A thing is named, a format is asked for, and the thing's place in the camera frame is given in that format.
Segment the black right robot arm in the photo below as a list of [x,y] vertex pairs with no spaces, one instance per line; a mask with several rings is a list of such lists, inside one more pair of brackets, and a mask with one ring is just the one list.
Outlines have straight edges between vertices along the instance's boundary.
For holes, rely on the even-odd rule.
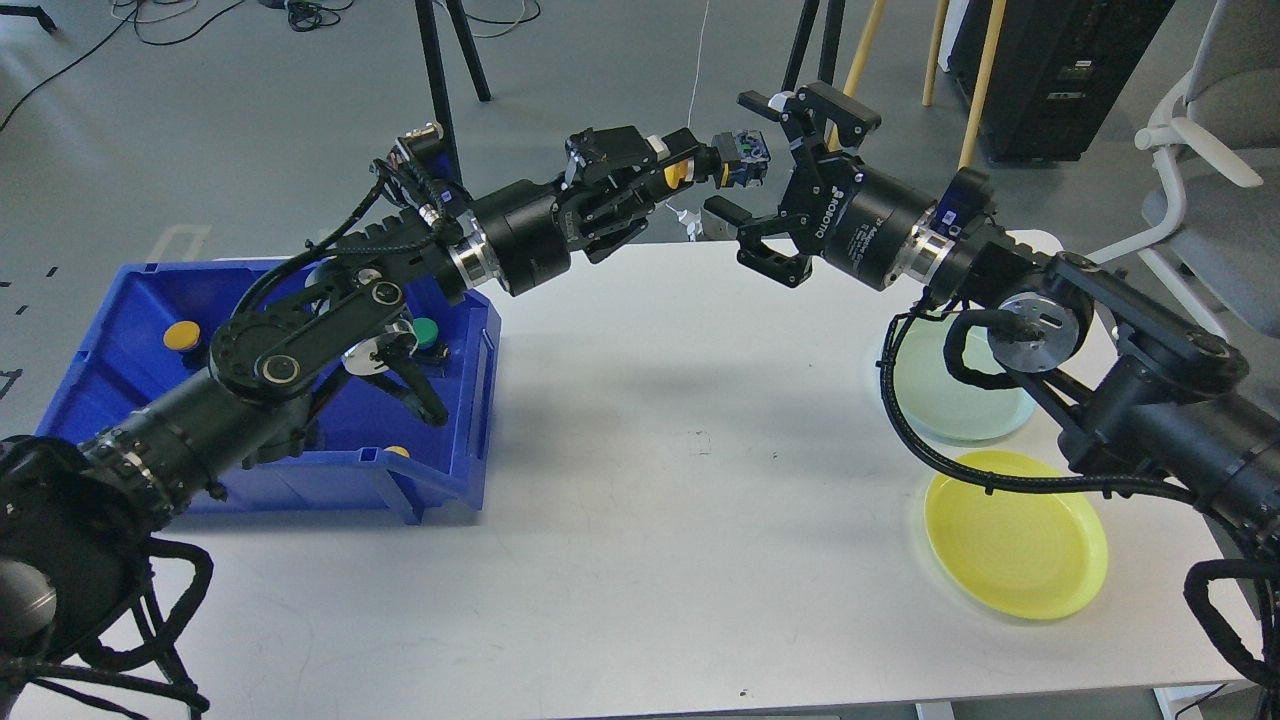
[[[1196,564],[1184,598],[1226,662],[1276,696],[1277,420],[1236,392],[1243,355],[1085,258],[1015,241],[992,218],[984,174],[961,169],[933,199],[873,169],[856,150],[879,115],[829,85],[746,91],[739,102],[781,126],[795,161],[772,217],[707,201],[735,229],[741,264],[788,287],[817,258],[874,290],[901,278],[923,286],[890,323],[877,363],[881,401],[910,452],[987,492],[1147,495],[1215,520],[1240,557]],[[946,372],[1028,392],[1060,427],[1069,477],[966,468],[909,425],[899,352],[914,323],[945,313]]]

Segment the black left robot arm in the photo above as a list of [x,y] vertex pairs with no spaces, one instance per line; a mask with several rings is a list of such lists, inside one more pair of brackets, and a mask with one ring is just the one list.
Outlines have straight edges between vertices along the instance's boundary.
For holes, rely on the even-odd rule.
[[159,538],[230,469],[297,456],[323,406],[367,350],[374,384],[419,420],[448,410],[415,361],[408,290],[429,279],[457,304],[498,281],[526,292],[572,252],[600,263],[667,199],[701,182],[754,184],[768,156],[735,132],[645,136],[585,129],[566,169],[471,199],[429,124],[372,160],[374,187],[325,240],[255,281],[206,345],[205,366],[82,443],[3,441],[3,715],[28,685],[118,712],[76,689],[115,687],[209,702],[177,641],[209,591],[212,560]]

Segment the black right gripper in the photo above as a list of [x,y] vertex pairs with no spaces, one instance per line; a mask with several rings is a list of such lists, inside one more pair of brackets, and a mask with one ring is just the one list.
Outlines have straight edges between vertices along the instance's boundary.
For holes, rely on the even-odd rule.
[[[733,229],[737,261],[790,288],[810,277],[810,256],[873,290],[891,284],[913,229],[927,223],[937,200],[855,156],[832,152],[827,140],[833,129],[837,150],[856,151],[881,127],[881,114],[819,81],[769,97],[749,90],[737,104],[781,126],[797,163],[772,217],[754,217],[721,196],[704,202]],[[771,249],[764,238],[776,234],[791,237],[797,252]]]

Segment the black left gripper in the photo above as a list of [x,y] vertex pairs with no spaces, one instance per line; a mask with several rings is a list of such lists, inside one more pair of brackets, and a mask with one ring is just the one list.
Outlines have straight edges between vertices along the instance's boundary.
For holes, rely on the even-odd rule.
[[564,141],[567,167],[547,183],[520,179],[472,205],[499,282],[518,296],[570,269],[572,252],[603,263],[648,228],[663,200],[649,191],[723,187],[723,160],[689,128],[664,137],[632,126],[586,128]]

